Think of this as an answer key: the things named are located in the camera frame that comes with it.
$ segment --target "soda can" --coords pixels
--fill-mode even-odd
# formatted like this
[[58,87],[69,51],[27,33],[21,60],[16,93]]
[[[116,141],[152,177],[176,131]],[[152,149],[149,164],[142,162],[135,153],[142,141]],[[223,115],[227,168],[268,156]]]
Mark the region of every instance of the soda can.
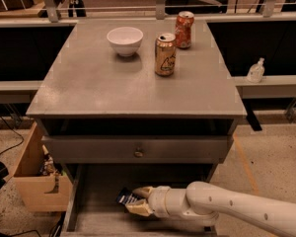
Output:
[[155,42],[155,72],[161,76],[172,75],[176,65],[176,36],[164,33]]
[[190,47],[190,28],[193,23],[194,14],[192,12],[179,12],[176,21],[176,40],[178,48]]

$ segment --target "concrete floor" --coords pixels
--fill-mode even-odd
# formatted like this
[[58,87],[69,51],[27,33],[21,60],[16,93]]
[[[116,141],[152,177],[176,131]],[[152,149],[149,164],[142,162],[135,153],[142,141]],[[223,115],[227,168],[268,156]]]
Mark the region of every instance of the concrete floor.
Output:
[[[259,132],[254,132],[244,120],[236,129],[235,142],[225,163],[219,165],[211,183],[236,192],[296,203],[296,119],[294,123],[288,123],[282,113],[260,114],[263,131]],[[25,118],[18,129],[23,137],[28,136],[31,123]],[[19,141],[20,137],[0,119],[0,151]],[[11,174],[20,148],[9,150],[0,157]],[[16,234],[36,229],[41,236],[49,236],[59,213],[28,212],[15,189],[14,180],[10,177],[7,180],[7,185],[0,190],[0,232]],[[231,237],[274,236],[224,214],[220,214],[216,229],[219,235]]]

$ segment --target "gray surface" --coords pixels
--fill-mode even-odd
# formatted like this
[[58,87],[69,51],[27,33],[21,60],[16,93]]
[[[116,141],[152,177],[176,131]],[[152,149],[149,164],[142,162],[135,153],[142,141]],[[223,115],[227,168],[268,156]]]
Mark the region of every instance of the gray surface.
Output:
[[0,82],[0,104],[30,103],[40,81]]
[[[137,53],[121,58],[107,41],[116,27],[144,33]],[[184,115],[240,117],[245,111],[206,23],[195,20],[192,47],[178,50],[175,74],[154,73],[154,41],[175,18],[80,20],[33,100],[31,117]]]
[[259,83],[233,77],[242,99],[296,98],[296,75],[263,76]]

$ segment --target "cabinet drawer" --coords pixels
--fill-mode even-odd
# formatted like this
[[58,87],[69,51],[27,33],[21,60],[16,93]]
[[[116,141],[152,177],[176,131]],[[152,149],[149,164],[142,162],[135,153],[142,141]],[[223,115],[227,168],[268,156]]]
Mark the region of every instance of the cabinet drawer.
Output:
[[204,229],[197,220],[125,213],[124,206],[115,201],[122,188],[184,189],[191,182],[205,178],[203,171],[202,164],[81,164],[61,236],[203,236]]
[[45,136],[58,163],[220,163],[231,136]]

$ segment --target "spray bottle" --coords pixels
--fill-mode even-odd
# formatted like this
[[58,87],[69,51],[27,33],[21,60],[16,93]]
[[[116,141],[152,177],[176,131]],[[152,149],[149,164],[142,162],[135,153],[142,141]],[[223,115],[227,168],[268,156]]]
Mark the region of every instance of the spray bottle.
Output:
[[252,65],[247,75],[247,80],[253,83],[259,83],[264,74],[264,58],[260,58],[257,64]]

